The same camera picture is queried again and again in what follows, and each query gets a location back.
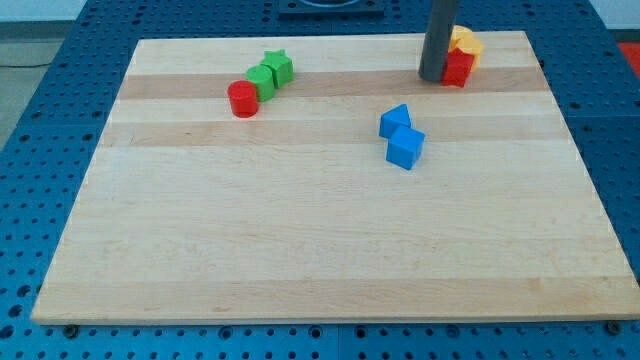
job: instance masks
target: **table surface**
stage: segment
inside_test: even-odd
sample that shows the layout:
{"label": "table surface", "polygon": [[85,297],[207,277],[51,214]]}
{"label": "table surface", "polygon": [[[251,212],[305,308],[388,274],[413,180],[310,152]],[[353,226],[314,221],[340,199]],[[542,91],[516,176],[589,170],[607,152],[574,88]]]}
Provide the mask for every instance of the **table surface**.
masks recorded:
{"label": "table surface", "polygon": [[[420,34],[141,41],[33,318],[640,316],[640,289],[528,39],[477,36],[486,48],[464,89],[420,80]],[[296,81],[235,118],[228,85],[280,48]],[[384,160],[378,136],[398,103],[427,132],[412,171]]]}
{"label": "table surface", "polygon": [[[0,351],[23,358],[640,358],[640,322],[63,327],[30,320],[138,39],[420,33],[430,0],[381,17],[278,18],[274,3],[88,0],[0,153]],[[640,81],[586,0],[462,1],[475,31],[524,30],[636,275]]]}

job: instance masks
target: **wooden board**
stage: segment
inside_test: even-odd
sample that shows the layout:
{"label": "wooden board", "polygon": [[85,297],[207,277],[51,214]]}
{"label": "wooden board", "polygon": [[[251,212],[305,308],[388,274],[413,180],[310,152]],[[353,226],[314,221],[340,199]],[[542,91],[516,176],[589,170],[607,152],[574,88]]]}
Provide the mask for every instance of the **wooden board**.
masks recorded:
{"label": "wooden board", "polygon": [[[422,35],[144,40],[32,317],[43,324],[622,319],[640,290],[529,42],[479,33],[464,89]],[[297,79],[253,118],[266,49]],[[385,161],[407,103],[428,144]]]}

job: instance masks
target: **red block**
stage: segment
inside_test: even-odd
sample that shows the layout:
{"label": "red block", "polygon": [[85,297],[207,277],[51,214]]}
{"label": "red block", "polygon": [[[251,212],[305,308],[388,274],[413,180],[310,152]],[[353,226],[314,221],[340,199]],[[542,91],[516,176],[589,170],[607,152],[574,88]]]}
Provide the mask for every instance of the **red block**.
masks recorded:
{"label": "red block", "polygon": [[234,81],[227,89],[231,111],[240,118],[248,118],[258,112],[258,93],[256,86],[246,80]]}
{"label": "red block", "polygon": [[474,55],[467,54],[458,48],[448,53],[444,75],[442,76],[442,85],[464,87],[469,74],[471,74],[474,59]]}

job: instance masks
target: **green star-shaped block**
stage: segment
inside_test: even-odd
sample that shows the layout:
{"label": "green star-shaped block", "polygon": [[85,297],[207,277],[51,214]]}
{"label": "green star-shaped block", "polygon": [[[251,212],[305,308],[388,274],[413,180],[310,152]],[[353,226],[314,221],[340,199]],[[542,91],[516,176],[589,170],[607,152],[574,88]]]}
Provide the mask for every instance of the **green star-shaped block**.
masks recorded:
{"label": "green star-shaped block", "polygon": [[261,65],[268,66],[273,73],[273,83],[276,88],[293,81],[293,62],[284,50],[265,51]]}

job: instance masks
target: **blue pegboard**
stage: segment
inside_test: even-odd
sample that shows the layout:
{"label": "blue pegboard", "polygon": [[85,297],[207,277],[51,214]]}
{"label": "blue pegboard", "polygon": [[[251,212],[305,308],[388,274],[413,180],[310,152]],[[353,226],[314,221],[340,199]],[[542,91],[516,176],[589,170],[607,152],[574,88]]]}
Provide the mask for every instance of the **blue pegboard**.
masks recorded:
{"label": "blue pegboard", "polygon": [[[640,359],[640,322],[63,327],[29,320],[140,38],[423,32],[384,16],[279,20],[275,1],[89,0],[0,154],[0,359]],[[640,84],[587,0],[463,0],[474,30],[525,30],[640,275]]]}

